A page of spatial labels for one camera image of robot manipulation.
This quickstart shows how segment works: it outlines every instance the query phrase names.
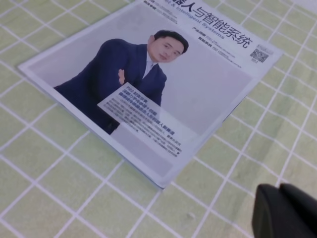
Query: man's hand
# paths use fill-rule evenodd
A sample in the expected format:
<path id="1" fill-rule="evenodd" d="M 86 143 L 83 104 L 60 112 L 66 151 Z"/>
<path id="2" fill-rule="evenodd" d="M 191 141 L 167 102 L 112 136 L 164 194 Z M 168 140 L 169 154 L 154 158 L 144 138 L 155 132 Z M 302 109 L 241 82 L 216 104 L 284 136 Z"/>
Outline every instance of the man's hand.
<path id="1" fill-rule="evenodd" d="M 119 69 L 119 73 L 118 73 L 118 76 L 119 76 L 119 82 L 121 85 L 124 84 L 124 69 Z"/>

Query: shirt collar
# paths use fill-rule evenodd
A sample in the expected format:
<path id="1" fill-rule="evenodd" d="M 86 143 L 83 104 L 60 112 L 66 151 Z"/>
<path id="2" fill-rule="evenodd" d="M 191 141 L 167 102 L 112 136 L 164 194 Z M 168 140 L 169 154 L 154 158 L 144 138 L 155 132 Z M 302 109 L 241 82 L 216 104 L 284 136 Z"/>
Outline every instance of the shirt collar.
<path id="1" fill-rule="evenodd" d="M 157 63 L 154 63 L 152 60 L 151 60 L 151 57 L 149 55 L 149 52 L 147 52 L 147 63 L 148 64 L 151 64 L 152 66 L 156 65 Z"/>

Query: white shirt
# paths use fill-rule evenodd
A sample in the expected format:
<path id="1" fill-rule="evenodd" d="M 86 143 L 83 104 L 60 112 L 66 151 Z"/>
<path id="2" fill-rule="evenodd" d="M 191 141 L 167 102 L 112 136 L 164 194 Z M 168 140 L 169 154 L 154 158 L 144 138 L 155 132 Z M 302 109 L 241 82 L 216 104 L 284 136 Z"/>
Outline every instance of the white shirt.
<path id="1" fill-rule="evenodd" d="M 154 65 L 156 65 L 157 63 L 154 63 L 151 58 L 150 58 L 150 55 L 149 55 L 149 52 L 147 52 L 147 66 L 145 67 L 145 72 L 144 72 L 144 75 L 143 75 L 143 78 L 145 76 L 148 75 L 148 73 L 151 71 L 151 69 L 154 67 Z"/>

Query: white grid lines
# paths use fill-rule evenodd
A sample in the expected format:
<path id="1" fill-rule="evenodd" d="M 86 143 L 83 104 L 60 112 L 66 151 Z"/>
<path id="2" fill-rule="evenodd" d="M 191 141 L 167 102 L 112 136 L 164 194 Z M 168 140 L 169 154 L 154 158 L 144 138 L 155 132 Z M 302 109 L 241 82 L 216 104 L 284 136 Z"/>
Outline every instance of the white grid lines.
<path id="1" fill-rule="evenodd" d="M 79 5 L 83 4 L 84 2 L 86 2 L 86 0 L 82 0 L 81 2 L 79 2 L 78 4 L 76 4 L 75 6 L 71 7 L 70 9 L 66 9 L 65 7 L 63 7 L 61 4 L 57 3 L 55 0 L 51 0 L 54 4 L 56 4 L 57 6 L 59 6 L 60 8 L 62 8 L 64 10 L 63 13 L 61 13 L 60 15 L 56 16 L 54 19 L 50 20 L 49 22 L 44 22 L 42 21 L 41 19 L 39 19 L 35 14 L 31 13 L 28 9 L 26 9 L 23 4 L 25 3 L 24 2 L 21 2 L 21 3 L 17 3 L 13 0 L 10 0 L 11 3 L 14 4 L 13 7 L 11 7 L 10 9 L 8 9 L 7 11 L 3 12 L 2 14 L 0 14 L 0 17 L 4 16 L 5 14 L 7 13 L 10 13 L 10 11 L 12 11 L 13 9 L 16 9 L 17 7 L 21 8 L 22 10 L 24 10 L 25 12 L 27 12 L 29 15 L 33 16 L 36 20 L 38 20 L 42 25 L 37 28 L 35 31 L 27 34 L 26 36 L 20 38 L 18 37 L 14 32 L 12 32 L 10 29 L 8 29 L 7 27 L 5 26 L 1 26 L 3 27 L 3 29 L 5 29 L 6 31 L 8 31 L 12 36 L 14 36 L 17 41 L 14 42 L 13 44 L 7 46 L 6 48 L 2 49 L 0 51 L 0 54 L 1 53 L 4 53 L 5 51 L 9 50 L 10 48 L 14 47 L 15 45 L 19 44 L 20 42 L 26 44 L 27 46 L 29 46 L 31 49 L 33 49 L 34 51 L 36 52 L 39 52 L 39 49 L 37 49 L 35 46 L 31 45 L 30 43 L 27 42 L 27 38 L 34 35 L 35 33 L 37 33 L 38 31 L 40 31 L 41 29 L 45 28 L 45 27 L 48 27 L 49 29 L 51 29 L 52 31 L 54 31 L 55 33 L 57 33 L 59 36 L 61 36 L 62 38 L 66 38 L 62 33 L 60 33 L 59 31 L 57 31 L 56 29 L 54 29 L 53 27 L 50 26 L 50 23 L 52 23 L 53 21 L 57 20 L 58 18 L 60 18 L 61 16 L 69 13 L 71 14 L 72 16 L 76 17 L 78 20 L 80 20 L 81 22 L 83 22 L 85 25 L 89 25 L 89 23 L 87 21 L 85 21 L 84 19 L 82 19 L 81 17 L 77 16 L 76 14 L 74 14 L 72 12 L 72 10 L 76 7 L 78 7 Z M 95 6 L 99 7 L 100 9 L 104 10 L 105 12 L 107 13 L 110 13 L 110 11 L 102 6 L 100 6 L 99 4 L 95 3 L 93 0 L 89 0 L 90 3 L 94 4 Z M 288 13 L 294 9 L 294 4 L 290 6 L 288 12 L 284 15 L 284 17 L 281 17 L 273 12 L 270 12 L 268 11 L 267 9 L 263 8 L 261 6 L 263 0 L 261 0 L 260 2 L 258 3 L 254 3 L 254 8 L 253 10 L 249 13 L 249 14 L 245 14 L 243 13 L 242 11 L 238 10 L 237 8 L 231 6 L 230 4 L 228 3 L 225 3 L 227 5 L 230 5 L 231 8 L 237 10 L 238 12 L 242 13 L 244 16 L 246 16 L 246 18 L 243 20 L 243 22 L 241 23 L 241 25 L 247 20 L 247 19 L 252 19 L 256 22 L 258 22 L 259 24 L 265 26 L 266 28 L 272 30 L 272 34 L 270 36 L 270 39 L 273 37 L 273 35 L 278 32 L 278 29 L 280 27 L 280 25 L 283 23 L 283 22 L 286 22 L 296 28 L 298 28 L 296 25 L 290 23 L 288 20 L 286 20 L 286 17 L 288 15 Z M 254 19 L 252 17 L 252 13 L 256 10 L 256 9 L 263 9 L 267 12 L 270 12 L 272 15 L 278 17 L 278 19 L 281 20 L 280 24 L 275 28 L 271 28 L 267 25 L 265 25 L 264 23 Z M 302 12 L 300 9 L 296 9 L 297 11 L 301 12 L 302 14 L 306 15 L 307 17 L 313 19 L 311 16 L 309 16 L 308 14 L 306 14 L 305 12 Z M 243 186 L 239 185 L 238 183 L 232 181 L 230 179 L 230 176 L 233 172 L 233 170 L 236 168 L 236 165 L 237 163 L 239 162 L 239 159 L 241 158 L 241 156 L 244 156 L 246 157 L 248 160 L 251 160 L 255 163 L 257 163 L 258 165 L 264 167 L 269 173 L 271 173 L 272 175 L 276 176 L 278 178 L 278 181 L 276 183 L 276 185 L 279 185 L 281 182 L 287 182 L 287 180 L 285 180 L 283 178 L 283 175 L 284 175 L 284 172 L 287 168 L 287 165 L 290 161 L 290 158 L 292 155 L 295 155 L 297 156 L 300 160 L 302 160 L 304 163 L 306 163 L 307 165 L 309 165 L 310 167 L 314 168 L 316 171 L 317 171 L 317 165 L 314 165 L 313 163 L 307 161 L 306 159 L 302 158 L 301 156 L 299 156 L 298 154 L 296 154 L 294 152 L 294 149 L 295 149 L 295 146 L 301 136 L 301 134 L 306 134 L 307 136 L 313 138 L 314 140 L 317 141 L 317 138 L 313 135 L 311 135 L 308 131 L 304 131 L 304 128 L 305 128 L 305 125 L 306 125 L 306 122 L 309 118 L 309 116 L 311 114 L 315 114 L 317 115 L 317 112 L 313 112 L 313 106 L 314 106 L 314 103 L 316 102 L 317 100 L 317 96 L 315 96 L 314 98 L 314 103 L 312 103 L 311 106 L 309 105 L 306 105 L 304 104 L 302 101 L 300 101 L 299 99 L 295 98 L 294 96 L 292 95 L 288 95 L 286 93 L 283 93 L 280 91 L 282 85 L 283 85 L 283 82 L 285 81 L 285 79 L 288 77 L 288 76 L 291 76 L 293 78 L 296 78 L 297 80 L 299 80 L 303 85 L 309 87 L 310 89 L 312 89 L 314 92 L 317 92 L 317 89 L 310 86 L 309 84 L 305 83 L 302 79 L 300 78 L 297 78 L 297 77 L 294 77 L 292 75 L 290 75 L 290 71 L 292 69 L 292 67 L 294 66 L 295 62 L 300 62 L 302 64 L 304 64 L 304 66 L 306 66 L 307 68 L 309 68 L 310 70 L 313 70 L 314 72 L 317 72 L 317 69 L 314 69 L 314 68 L 311 68 L 310 66 L 306 65 L 306 63 L 302 62 L 301 60 L 298 59 L 302 49 L 305 49 L 305 50 L 308 50 L 310 52 L 313 52 L 313 50 L 307 48 L 307 46 L 305 45 L 308 38 L 310 36 L 313 36 L 312 35 L 312 31 L 313 31 L 314 28 L 312 28 L 312 30 L 310 31 L 310 33 L 308 34 L 305 42 L 302 44 L 301 46 L 301 49 L 299 51 L 299 53 L 296 55 L 296 57 L 292 57 L 288 54 L 286 54 L 287 56 L 291 57 L 291 59 L 293 59 L 293 63 L 291 65 L 291 67 L 289 68 L 289 70 L 286 72 L 276 68 L 277 70 L 283 72 L 283 74 L 285 74 L 282 82 L 280 83 L 279 87 L 278 88 L 274 88 L 272 86 L 270 86 L 269 84 L 265 83 L 265 82 L 262 82 L 265 86 L 271 88 L 274 90 L 274 96 L 271 98 L 269 104 L 267 106 L 263 106 L 261 105 L 260 103 L 256 102 L 255 100 L 247 97 L 249 100 L 251 100 L 253 103 L 255 103 L 256 105 L 260 106 L 262 109 L 264 109 L 264 112 L 262 114 L 262 116 L 260 117 L 258 123 L 255 125 L 255 126 L 251 126 L 247 123 L 245 123 L 243 120 L 239 119 L 238 117 L 234 116 L 234 115 L 231 115 L 231 117 L 235 118 L 236 120 L 238 120 L 240 123 L 242 123 L 243 125 L 247 126 L 248 128 L 250 128 L 252 130 L 252 133 L 251 135 L 249 136 L 247 142 L 245 143 L 244 147 L 240 150 L 240 149 L 237 149 L 236 147 L 234 147 L 233 145 L 231 145 L 230 143 L 228 143 L 227 141 L 225 141 L 224 139 L 220 138 L 219 136 L 217 135 L 214 135 L 215 138 L 217 138 L 218 140 L 220 140 L 221 142 L 225 143 L 226 145 L 228 145 L 230 148 L 234 149 L 236 152 L 239 153 L 239 156 L 235 159 L 233 165 L 231 166 L 230 168 L 230 171 L 228 174 L 226 175 L 223 175 L 222 173 L 218 172 L 217 170 L 215 170 L 214 168 L 212 168 L 210 165 L 206 164 L 204 161 L 202 161 L 201 159 L 195 157 L 194 159 L 202 164 L 203 166 L 205 166 L 206 168 L 208 168 L 209 170 L 211 170 L 212 172 L 214 172 L 215 174 L 217 174 L 218 176 L 220 176 L 222 179 L 224 179 L 223 183 L 221 184 L 219 190 L 217 191 L 217 194 L 215 195 L 215 197 L 213 198 L 212 202 L 209 204 L 209 205 L 206 205 L 204 204 L 202 201 L 200 201 L 198 198 L 195 197 L 195 195 L 191 194 L 190 192 L 186 191 L 185 189 L 183 189 L 181 186 L 179 186 L 178 184 L 176 183 L 172 183 L 172 186 L 174 186 L 175 188 L 177 188 L 178 190 L 180 190 L 183 194 L 185 194 L 186 196 L 190 197 L 191 199 L 193 199 L 197 204 L 200 204 L 202 207 L 204 207 L 205 209 L 207 209 L 203 219 L 200 221 L 198 227 L 196 228 L 195 230 L 195 233 L 193 234 L 193 238 L 195 238 L 197 236 L 197 234 L 199 233 L 201 227 L 203 226 L 207 216 L 210 214 L 210 213 L 213 213 L 214 215 L 216 215 L 217 217 L 219 217 L 220 219 L 222 219 L 223 221 L 225 221 L 226 223 L 228 224 L 231 224 L 233 227 L 235 227 L 237 230 L 239 230 L 240 232 L 242 232 L 246 237 L 249 237 L 251 238 L 252 236 L 250 234 L 248 234 L 245 230 L 243 230 L 240 226 L 238 226 L 236 223 L 234 223 L 234 221 L 230 221 L 228 220 L 227 218 L 225 218 L 223 215 L 219 214 L 218 212 L 216 212 L 215 210 L 213 210 L 213 205 L 217 202 L 217 199 L 219 197 L 219 195 L 221 194 L 222 192 L 222 189 L 223 187 L 225 186 L 226 183 L 230 183 L 232 184 L 233 186 L 237 187 L 238 189 L 244 191 L 245 193 L 249 194 L 250 196 L 254 197 L 254 191 L 248 191 L 247 189 L 245 189 Z M 298 45 L 300 45 L 299 43 L 297 43 L 295 40 L 293 40 L 292 38 L 290 37 L 287 37 L 285 36 L 284 34 L 281 34 L 283 35 L 284 37 L 286 37 L 288 40 L 292 41 L 293 43 L 296 43 Z M 14 72 L 15 74 L 17 74 L 21 80 L 17 81 L 16 83 L 14 83 L 13 85 L 11 85 L 10 87 L 8 87 L 6 90 L 4 90 L 1 94 L 0 94 L 0 98 L 3 97 L 5 94 L 7 94 L 8 92 L 10 92 L 15 86 L 19 85 L 21 82 L 24 82 L 25 81 L 25 78 L 23 75 L 19 74 L 18 71 L 16 71 L 15 69 L 13 69 L 10 65 L 6 64 L 5 62 L 2 62 L 0 61 L 0 63 L 2 65 L 4 65 L 5 67 L 7 67 L 8 69 L 10 69 L 12 72 Z M 273 112 L 271 109 L 270 109 L 270 105 L 272 104 L 274 98 L 276 97 L 276 95 L 280 93 L 281 95 L 284 95 L 284 96 L 287 96 L 287 97 L 290 97 L 292 98 L 293 100 L 295 100 L 297 103 L 299 103 L 301 106 L 303 106 L 304 108 L 306 108 L 307 110 L 309 110 L 306 118 L 305 118 L 305 121 L 304 123 L 302 124 L 302 126 L 298 126 L 296 125 L 295 123 L 293 123 L 290 119 L 286 118 L 285 116 L 282 116 L 282 115 L 279 115 L 278 113 L 275 113 Z M 49 196 L 53 201 L 55 201 L 56 203 L 58 203 L 60 206 L 62 206 L 66 211 L 68 211 L 72 216 L 70 218 L 70 220 L 68 220 L 68 222 L 66 224 L 64 224 L 63 228 L 55 235 L 55 237 L 59 237 L 61 234 L 63 234 L 63 232 L 68 228 L 68 226 L 77 218 L 78 220 L 80 220 L 83 224 L 85 224 L 87 227 L 89 227 L 91 230 L 93 230 L 96 234 L 98 234 L 100 237 L 102 238 L 106 238 L 106 235 L 104 235 L 103 233 L 101 233 L 97 228 L 95 228 L 93 225 L 91 225 L 88 221 L 86 221 L 85 219 L 83 219 L 79 214 L 80 212 L 89 204 L 89 202 L 93 199 L 93 197 L 98 193 L 98 191 L 104 186 L 104 185 L 108 185 L 109 187 L 111 187 L 113 190 L 115 190 L 116 192 L 118 192 L 122 197 L 124 197 L 126 200 L 128 200 L 131 204 L 133 204 L 135 207 L 139 208 L 141 211 L 142 211 L 142 215 L 139 217 L 139 219 L 136 221 L 136 223 L 134 224 L 134 226 L 131 228 L 131 230 L 129 231 L 128 235 L 127 235 L 127 238 L 130 238 L 133 233 L 135 232 L 135 230 L 138 228 L 139 224 L 142 222 L 142 220 L 148 215 L 149 217 L 151 217 L 152 219 L 154 219 L 157 223 L 159 223 L 162 227 L 164 227 L 166 230 L 168 230 L 169 232 L 171 232 L 172 234 L 174 234 L 177 238 L 181 238 L 182 236 L 180 234 L 178 234 L 176 231 L 174 231 L 171 227 L 169 227 L 166 223 L 164 223 L 163 221 L 161 221 L 160 219 L 158 219 L 155 215 L 151 214 L 149 212 L 149 210 L 151 209 L 152 205 L 155 203 L 155 201 L 157 200 L 157 198 L 159 197 L 159 195 L 161 194 L 161 191 L 158 191 L 156 193 L 156 195 L 152 198 L 152 200 L 150 201 L 149 205 L 146 207 L 146 208 L 143 208 L 140 204 L 138 204 L 137 202 L 135 202 L 132 198 L 130 198 L 127 194 L 125 194 L 124 192 L 122 192 L 119 188 L 117 188 L 116 186 L 114 186 L 112 183 L 110 183 L 108 180 L 109 178 L 116 172 L 116 170 L 121 166 L 121 164 L 123 163 L 123 160 L 117 164 L 117 166 L 112 170 L 112 172 L 106 177 L 102 177 L 101 175 L 99 175 L 98 173 L 96 173 L 93 169 L 91 169 L 89 166 L 87 166 L 86 164 L 84 164 L 82 161 L 80 161 L 79 159 L 77 159 L 74 155 L 72 155 L 70 153 L 71 149 L 76 145 L 78 144 L 89 132 L 85 132 L 80 138 L 78 138 L 73 144 L 71 147 L 69 147 L 68 149 L 63 149 L 60 145 L 58 145 L 56 142 L 54 142 L 52 139 L 50 139 L 49 137 L 47 137 L 44 133 L 42 133 L 41 131 L 39 131 L 38 129 L 34 128 L 33 125 L 34 123 L 36 123 L 36 121 L 38 121 L 45 113 L 47 113 L 49 110 L 51 110 L 53 107 L 55 107 L 56 104 L 52 105 L 51 107 L 47 108 L 46 110 L 44 110 L 38 117 L 36 117 L 35 120 L 33 120 L 32 122 L 28 123 L 26 122 L 25 120 L 21 119 L 14 111 L 10 110 L 9 108 L 7 108 L 5 105 L 3 105 L 2 103 L 0 103 L 0 107 L 3 108 L 5 111 L 7 111 L 8 113 L 10 113 L 12 116 L 14 116 L 15 118 L 17 118 L 20 122 L 22 122 L 25 127 L 20 131 L 18 132 L 16 135 L 14 135 L 9 141 L 7 141 L 3 146 L 0 147 L 0 152 L 1 150 L 3 150 L 5 147 L 7 147 L 12 141 L 14 141 L 15 139 L 17 139 L 22 133 L 24 133 L 26 130 L 28 129 L 31 129 L 33 130 L 34 132 L 36 132 L 39 136 L 41 136 L 43 139 L 45 139 L 47 142 L 49 142 L 50 144 L 52 144 L 55 148 L 59 149 L 63 155 L 60 156 L 49 168 L 47 168 L 45 170 L 45 172 L 43 172 L 37 179 L 32 179 L 30 178 L 26 173 L 24 173 L 21 169 L 19 169 L 15 164 L 13 164 L 10 160 L 8 160 L 7 158 L 5 158 L 4 156 L 0 155 L 0 160 L 3 160 L 5 163 L 7 163 L 9 166 L 11 166 L 15 171 L 17 171 L 19 174 L 21 174 L 24 178 L 26 178 L 30 183 L 31 185 L 26 189 L 24 190 L 3 212 L 1 212 L 0 214 L 0 223 L 3 224 L 5 227 L 7 227 L 10 231 L 12 231 L 17 237 L 19 238 L 22 238 L 23 235 L 19 233 L 19 231 L 16 231 L 14 229 L 14 227 L 12 227 L 10 224 L 8 224 L 4 219 L 4 215 L 26 194 L 28 193 L 31 188 L 33 187 L 37 187 L 39 190 L 41 190 L 42 192 L 44 192 L 47 196 Z M 269 113 L 272 113 L 276 116 L 279 116 L 281 118 L 283 118 L 284 120 L 286 120 L 287 122 L 291 123 L 294 127 L 296 127 L 298 130 L 299 130 L 299 134 L 296 138 L 296 141 L 295 143 L 293 144 L 293 147 L 291 149 L 287 148 L 285 145 L 283 145 L 281 142 L 279 142 L 277 139 L 275 138 L 272 138 L 268 135 L 266 135 L 265 133 L 259 131 L 259 125 L 260 123 L 262 122 L 264 116 L 267 114 L 267 112 Z M 273 142 L 277 143 L 279 146 L 281 146 L 283 149 L 285 149 L 287 152 L 289 152 L 289 156 L 283 166 L 283 169 L 281 171 L 280 174 L 277 174 L 275 173 L 274 171 L 272 171 L 267 165 L 265 165 L 263 162 L 260 162 L 256 159 L 253 159 L 252 157 L 248 156 L 246 153 L 245 153 L 245 149 L 246 147 L 248 146 L 252 136 L 255 134 L 255 133 L 259 133 L 260 135 L 272 140 Z M 90 173 L 92 173 L 94 176 L 96 176 L 98 179 L 100 179 L 102 181 L 102 183 L 96 188 L 96 190 L 89 196 L 89 198 L 82 204 L 82 206 L 77 210 L 77 211 L 73 211 L 72 209 L 70 209 L 67 205 L 65 205 L 63 202 L 61 202 L 55 195 L 53 195 L 52 193 L 48 192 L 46 189 L 44 189 L 41 185 L 38 184 L 38 182 L 56 165 L 58 164 L 65 156 L 68 156 L 70 157 L 72 160 L 74 160 L 75 162 L 77 162 L 79 165 L 81 165 L 83 168 L 85 168 L 87 171 L 89 171 Z"/>

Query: man's arm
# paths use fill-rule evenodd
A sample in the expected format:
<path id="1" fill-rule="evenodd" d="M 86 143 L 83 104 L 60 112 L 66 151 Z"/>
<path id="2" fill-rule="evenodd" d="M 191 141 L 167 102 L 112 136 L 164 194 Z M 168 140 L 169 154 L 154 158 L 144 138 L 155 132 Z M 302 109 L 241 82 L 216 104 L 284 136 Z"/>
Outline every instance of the man's arm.
<path id="1" fill-rule="evenodd" d="M 162 88 L 158 89 L 155 93 L 151 94 L 148 98 L 151 99 L 153 102 L 155 102 L 157 105 L 160 106 L 162 101 L 162 93 L 164 89 L 165 84 Z"/>
<path id="2" fill-rule="evenodd" d="M 126 66 L 128 53 L 121 40 L 109 40 L 101 46 L 95 60 L 98 65 L 95 93 L 101 101 L 121 86 L 118 72 Z"/>

